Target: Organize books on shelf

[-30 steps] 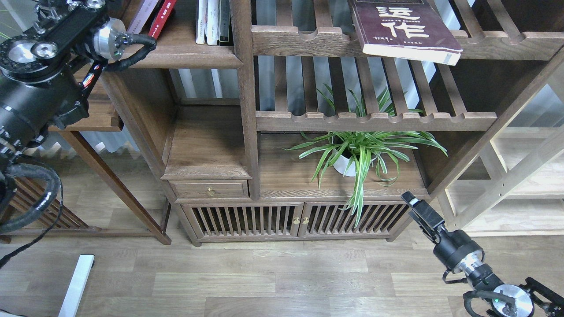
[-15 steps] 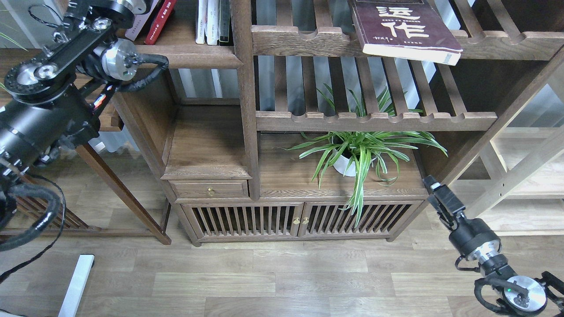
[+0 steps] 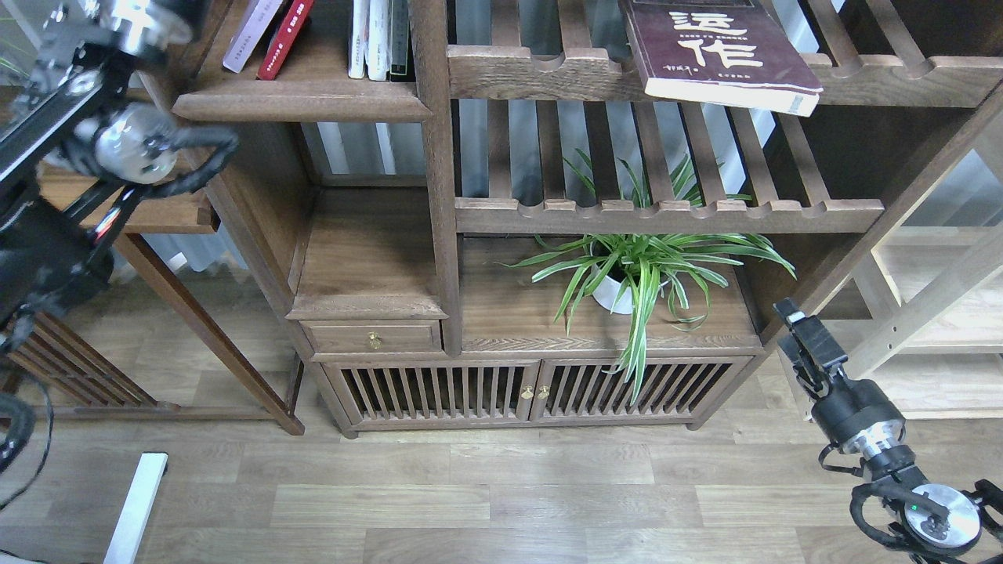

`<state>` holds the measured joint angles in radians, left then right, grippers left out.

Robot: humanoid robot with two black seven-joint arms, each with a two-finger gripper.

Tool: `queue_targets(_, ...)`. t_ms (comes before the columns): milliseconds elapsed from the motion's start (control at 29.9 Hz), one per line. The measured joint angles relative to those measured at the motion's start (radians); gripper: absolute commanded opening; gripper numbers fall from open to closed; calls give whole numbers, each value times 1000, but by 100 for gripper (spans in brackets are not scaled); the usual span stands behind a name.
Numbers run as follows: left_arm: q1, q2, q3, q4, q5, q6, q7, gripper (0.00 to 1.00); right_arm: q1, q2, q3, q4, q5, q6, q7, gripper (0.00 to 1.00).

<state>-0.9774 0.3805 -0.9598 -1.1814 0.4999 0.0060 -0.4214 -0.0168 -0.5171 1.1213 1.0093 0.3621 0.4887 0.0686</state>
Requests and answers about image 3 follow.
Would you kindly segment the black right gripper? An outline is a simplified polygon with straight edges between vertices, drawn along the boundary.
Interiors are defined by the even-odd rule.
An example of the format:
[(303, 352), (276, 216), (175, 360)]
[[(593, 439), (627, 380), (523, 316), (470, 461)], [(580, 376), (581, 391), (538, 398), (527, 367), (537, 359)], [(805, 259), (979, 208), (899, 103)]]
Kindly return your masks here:
[(811, 400), (824, 399), (835, 382), (846, 378), (843, 364), (848, 354), (823, 321), (806, 316), (792, 298), (775, 302), (773, 310), (788, 328), (780, 348), (791, 361), (799, 385)]

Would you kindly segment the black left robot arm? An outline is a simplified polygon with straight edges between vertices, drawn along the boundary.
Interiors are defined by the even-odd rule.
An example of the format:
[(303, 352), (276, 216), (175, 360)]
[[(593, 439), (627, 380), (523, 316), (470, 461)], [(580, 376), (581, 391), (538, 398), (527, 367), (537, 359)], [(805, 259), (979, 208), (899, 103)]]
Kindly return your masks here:
[(112, 243), (144, 200), (203, 188), (239, 136), (179, 126), (128, 96), (141, 67), (201, 36), (207, 1), (89, 1), (43, 26), (35, 65), (2, 132), (2, 353), (43, 313), (63, 315), (107, 289)]

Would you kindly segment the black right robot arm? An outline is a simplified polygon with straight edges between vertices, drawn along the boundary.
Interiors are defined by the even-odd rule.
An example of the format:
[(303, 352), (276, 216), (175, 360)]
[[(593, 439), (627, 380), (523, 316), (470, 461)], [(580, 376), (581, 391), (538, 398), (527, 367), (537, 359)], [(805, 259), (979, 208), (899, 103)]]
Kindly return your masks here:
[(859, 465), (846, 468), (864, 479), (850, 498), (856, 527), (916, 563), (958, 563), (983, 531), (1000, 538), (992, 516), (1001, 510), (1000, 488), (988, 479), (971, 490), (929, 482), (905, 443), (905, 417), (877, 382), (846, 375), (848, 356), (823, 322), (788, 298), (773, 308), (789, 330), (780, 348), (828, 439), (818, 461), (833, 450), (860, 455)]

